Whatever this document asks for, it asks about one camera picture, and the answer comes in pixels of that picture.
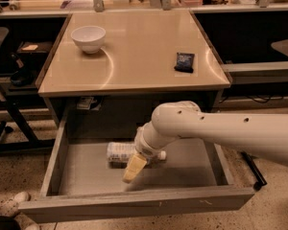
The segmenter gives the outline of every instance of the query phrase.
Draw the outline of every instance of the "gray drawer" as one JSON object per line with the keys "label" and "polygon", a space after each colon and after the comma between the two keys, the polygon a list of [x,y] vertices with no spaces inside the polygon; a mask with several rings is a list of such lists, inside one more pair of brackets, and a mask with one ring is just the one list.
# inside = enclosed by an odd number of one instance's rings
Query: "gray drawer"
{"label": "gray drawer", "polygon": [[174,215],[238,210],[254,195],[253,182],[235,185],[220,146],[199,139],[171,144],[166,162],[123,183],[124,168],[107,161],[108,142],[133,139],[151,112],[147,100],[104,100],[99,111],[66,109],[40,199],[22,203],[21,211],[40,223]]}

